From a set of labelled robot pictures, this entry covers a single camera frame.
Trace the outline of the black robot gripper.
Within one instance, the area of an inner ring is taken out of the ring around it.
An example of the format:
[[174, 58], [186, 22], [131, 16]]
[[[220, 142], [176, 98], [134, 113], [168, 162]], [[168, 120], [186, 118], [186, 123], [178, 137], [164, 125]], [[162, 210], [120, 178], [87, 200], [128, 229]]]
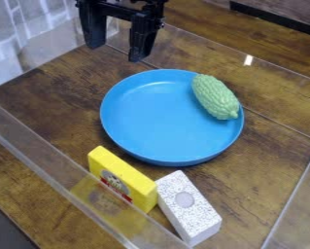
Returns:
[[168, 0], [127, 0], [131, 4], [143, 2], [139, 9], [120, 4], [120, 1], [75, 0], [84, 42], [89, 49], [105, 43], [107, 17], [131, 19], [128, 60], [138, 62], [151, 54], [156, 33], [163, 27], [163, 8]]

